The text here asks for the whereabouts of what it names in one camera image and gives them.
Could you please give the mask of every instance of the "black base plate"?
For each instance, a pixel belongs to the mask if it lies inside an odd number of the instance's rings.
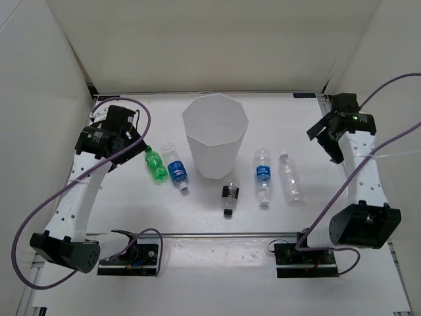
[[[295,244],[275,244],[274,249],[278,278],[338,277],[333,252],[297,251]]]
[[[157,275],[158,244],[135,244],[130,248],[127,256],[121,255],[110,260],[100,260],[97,275],[126,275],[137,277],[149,277]],[[127,268],[128,265],[145,260],[142,265]]]

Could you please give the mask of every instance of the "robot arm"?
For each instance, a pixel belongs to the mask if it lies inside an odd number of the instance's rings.
[[[84,171],[138,140],[140,135],[133,128],[133,120],[133,111],[115,105],[95,116],[93,124],[85,127],[79,136],[69,182],[75,181]],[[78,183],[63,195],[44,232],[32,235],[31,247],[48,262],[88,273],[98,260],[127,246],[128,236],[119,231],[89,237],[87,240],[87,222],[105,175],[146,147],[142,141],[83,180],[77,180]]]
[[[310,139],[318,139],[334,163],[343,163],[347,178],[370,154],[376,141],[373,116],[359,110],[355,94],[335,95],[331,112],[307,132]],[[347,245],[379,249],[401,222],[400,210],[389,206],[374,159],[350,182],[348,205],[331,218],[327,229],[311,232],[307,238],[309,247]]]

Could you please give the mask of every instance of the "white trash can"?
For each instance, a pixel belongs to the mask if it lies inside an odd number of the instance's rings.
[[[202,176],[221,179],[230,173],[249,125],[241,103],[221,93],[196,97],[183,112],[183,121]]]

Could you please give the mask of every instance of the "plastic bottle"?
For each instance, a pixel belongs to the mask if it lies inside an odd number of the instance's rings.
[[[259,197],[260,206],[268,207],[272,191],[272,185],[270,183],[269,149],[261,148],[256,150],[253,162],[256,170],[256,193]]]
[[[187,172],[178,156],[176,146],[173,143],[166,143],[161,147],[162,157],[168,166],[173,183],[180,188],[182,192],[188,190]]]
[[[279,174],[285,201],[291,206],[304,203],[304,193],[294,160],[285,151],[282,151],[279,156],[279,162]]]
[[[155,180],[164,180],[166,178],[168,173],[162,163],[161,157],[159,157],[156,151],[152,150],[151,146],[147,146],[145,149],[145,161]]]
[[[232,216],[232,212],[237,206],[238,194],[239,181],[235,178],[229,179],[226,185],[222,187],[222,204],[224,208],[224,216]]]

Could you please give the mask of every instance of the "clear water bottle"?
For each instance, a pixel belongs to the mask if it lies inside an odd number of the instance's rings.
[[[279,156],[279,162],[279,174],[285,201],[291,206],[303,204],[304,193],[298,179],[294,160],[285,151],[282,151]]]
[[[187,172],[178,156],[176,146],[173,143],[162,145],[161,154],[168,167],[168,172],[173,183],[178,186],[182,192],[188,190]]]
[[[232,212],[237,206],[239,194],[239,181],[235,178],[229,179],[226,185],[222,187],[222,204],[224,208],[224,216],[231,217]]]
[[[261,148],[256,150],[253,164],[256,170],[256,193],[260,201],[260,206],[268,207],[272,191],[269,149]]]

